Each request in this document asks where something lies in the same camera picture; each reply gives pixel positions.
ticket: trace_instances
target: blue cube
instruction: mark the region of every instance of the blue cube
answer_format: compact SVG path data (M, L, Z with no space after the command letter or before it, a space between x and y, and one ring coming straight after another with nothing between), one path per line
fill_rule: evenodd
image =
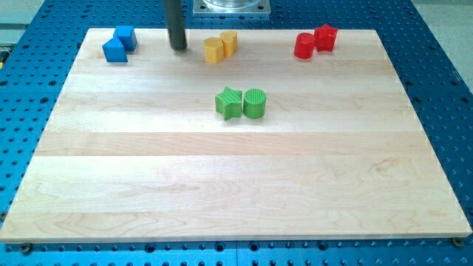
M133 26L116 26L113 36L120 39L126 51L135 51L137 41Z
M125 47L118 37L113 37L102 45L103 53L107 62L128 62Z

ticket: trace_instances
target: yellow block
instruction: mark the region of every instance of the yellow block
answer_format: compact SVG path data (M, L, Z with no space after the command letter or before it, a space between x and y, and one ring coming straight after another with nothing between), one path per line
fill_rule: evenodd
M223 53L225 57L231 57L238 47L238 37L236 30L227 30L220 33L220 38L223 41Z
M209 37L204 40L205 62L217 64L223 60L223 42L220 38Z

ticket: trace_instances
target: toy block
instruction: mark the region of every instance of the toy block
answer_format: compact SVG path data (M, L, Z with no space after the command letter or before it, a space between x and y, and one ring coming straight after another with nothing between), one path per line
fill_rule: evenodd
M317 52L328 51L332 52L335 46L338 29L324 24L322 27L316 28L314 36L316 38Z
M238 47L238 35L236 30L227 30L220 33L220 38L223 41L223 54L225 57L231 57Z
M245 92L243 113L253 119L265 115L266 93L261 89L249 89Z
M137 40L133 26L116 26L113 36L117 36L126 51L135 51Z
M107 41L102 45L102 49L107 62L128 62L125 47L118 37L114 36L110 41Z
M223 115L224 120L242 116L242 91L225 87L222 93L215 95L215 110Z
M217 64L223 60L223 42L220 38L210 37L204 40L205 62Z
M316 39L313 34L300 33L296 38L296 47L294 48L294 55L297 58L308 59L313 55L313 49L316 46Z

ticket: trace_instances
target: red gear-shaped block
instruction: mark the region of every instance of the red gear-shaped block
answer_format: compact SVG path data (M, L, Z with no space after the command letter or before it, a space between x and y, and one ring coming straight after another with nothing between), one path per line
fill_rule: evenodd
M322 27L316 28L314 36L316 37L317 52L321 51L333 51L335 40L337 38L338 29L324 24Z

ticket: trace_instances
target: black metal rod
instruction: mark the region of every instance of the black metal rod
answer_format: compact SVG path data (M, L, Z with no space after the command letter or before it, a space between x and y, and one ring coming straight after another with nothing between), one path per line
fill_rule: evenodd
M180 0L163 0L163 7L171 47L174 50L184 50L187 48L187 40Z

